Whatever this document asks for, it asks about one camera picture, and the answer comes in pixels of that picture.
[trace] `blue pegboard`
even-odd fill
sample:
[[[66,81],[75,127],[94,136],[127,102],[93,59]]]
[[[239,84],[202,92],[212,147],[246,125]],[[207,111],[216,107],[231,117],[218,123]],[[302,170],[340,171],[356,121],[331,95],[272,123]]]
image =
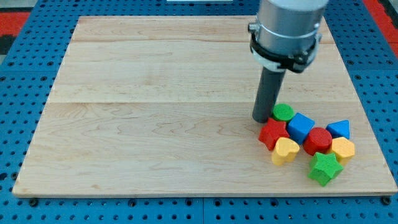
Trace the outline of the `blue pegboard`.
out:
[[[394,223],[398,197],[19,199],[11,194],[79,16],[253,15],[258,0],[39,0],[0,67],[0,223]],[[330,0],[340,54],[398,180],[398,61],[361,1]]]

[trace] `blue block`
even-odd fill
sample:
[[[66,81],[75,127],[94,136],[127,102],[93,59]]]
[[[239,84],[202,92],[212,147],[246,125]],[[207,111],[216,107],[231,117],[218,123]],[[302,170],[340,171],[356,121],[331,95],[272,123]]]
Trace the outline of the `blue block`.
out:
[[[297,144],[303,144],[314,125],[314,120],[297,113],[289,122],[287,132],[290,134],[290,138],[297,142]]]
[[[349,139],[349,121],[337,121],[331,124],[328,124],[326,127],[333,138],[345,137]]]

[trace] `yellow block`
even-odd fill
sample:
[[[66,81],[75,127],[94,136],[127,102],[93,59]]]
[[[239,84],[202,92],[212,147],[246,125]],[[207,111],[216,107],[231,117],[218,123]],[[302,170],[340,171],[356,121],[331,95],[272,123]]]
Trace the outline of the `yellow block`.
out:
[[[277,166],[285,162],[293,162],[299,150],[300,146],[295,141],[284,137],[279,138],[272,152],[272,162]]]
[[[345,137],[335,138],[332,140],[327,153],[332,152],[336,154],[337,161],[345,166],[355,156],[355,145]]]

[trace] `wooden cutting board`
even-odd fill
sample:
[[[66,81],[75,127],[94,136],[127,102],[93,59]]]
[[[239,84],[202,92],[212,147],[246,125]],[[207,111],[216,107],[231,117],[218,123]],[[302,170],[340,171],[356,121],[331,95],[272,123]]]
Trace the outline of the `wooden cutting board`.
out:
[[[390,195],[396,184],[325,23],[279,101],[316,126],[351,121],[356,157],[326,187],[311,157],[271,162],[251,118],[254,16],[81,17],[13,192],[18,197]]]

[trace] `green star block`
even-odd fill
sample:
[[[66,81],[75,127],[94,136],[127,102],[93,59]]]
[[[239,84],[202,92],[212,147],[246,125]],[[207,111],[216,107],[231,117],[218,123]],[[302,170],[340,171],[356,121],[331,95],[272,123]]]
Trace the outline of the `green star block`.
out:
[[[319,182],[322,187],[326,186],[331,179],[336,178],[344,167],[336,160],[336,154],[322,154],[316,152],[310,161],[310,173],[308,177]]]
[[[294,117],[294,110],[291,106],[281,103],[274,106],[272,116],[276,121],[285,121],[288,123]]]

